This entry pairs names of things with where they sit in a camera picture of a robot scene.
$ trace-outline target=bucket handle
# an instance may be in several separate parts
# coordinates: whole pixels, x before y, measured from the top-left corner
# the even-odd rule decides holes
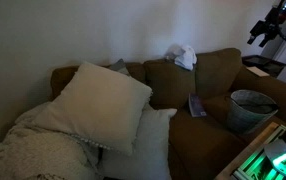
[[[230,96],[225,96],[225,101],[227,99],[231,99],[235,104],[241,106],[241,107],[262,107],[262,106],[268,106],[270,107],[272,110],[267,112],[266,114],[269,114],[271,112],[277,111],[280,109],[280,107],[277,104],[257,104],[255,102],[250,102],[249,100],[247,100],[247,102],[250,102],[249,104],[239,104],[238,102],[236,102],[232,97]]]

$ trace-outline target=book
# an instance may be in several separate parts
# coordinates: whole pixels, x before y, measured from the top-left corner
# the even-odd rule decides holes
[[[189,94],[189,107],[192,117],[204,117],[207,116],[200,98],[193,93]]]
[[[259,77],[269,76],[269,74],[267,74],[266,72],[262,71],[261,69],[255,67],[255,66],[254,67],[247,67],[247,69]]]

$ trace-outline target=cable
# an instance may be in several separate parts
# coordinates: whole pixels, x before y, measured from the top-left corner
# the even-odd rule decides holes
[[[281,28],[280,28],[279,21],[278,21],[278,18],[279,18],[279,15],[280,15],[280,13],[281,13],[281,9],[282,9],[282,5],[283,5],[284,1],[285,1],[285,0],[281,0],[280,4],[279,4],[278,7],[277,7],[277,11],[278,11],[279,13],[277,14],[277,20],[276,20],[275,26],[276,26],[276,29],[277,29],[278,34],[280,35],[280,37],[281,37],[284,41],[286,41],[286,35],[283,34],[283,32],[282,32],[282,30],[281,30]]]

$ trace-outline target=couch armrest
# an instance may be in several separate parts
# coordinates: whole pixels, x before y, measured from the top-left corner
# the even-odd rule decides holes
[[[273,77],[258,77],[244,66],[233,82],[232,90],[249,89],[266,94],[280,107],[276,116],[286,121],[286,83]]]

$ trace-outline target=knit blanket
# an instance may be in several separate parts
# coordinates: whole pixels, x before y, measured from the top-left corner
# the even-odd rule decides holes
[[[97,148],[32,124],[46,105],[22,114],[0,143],[0,179],[98,179]]]

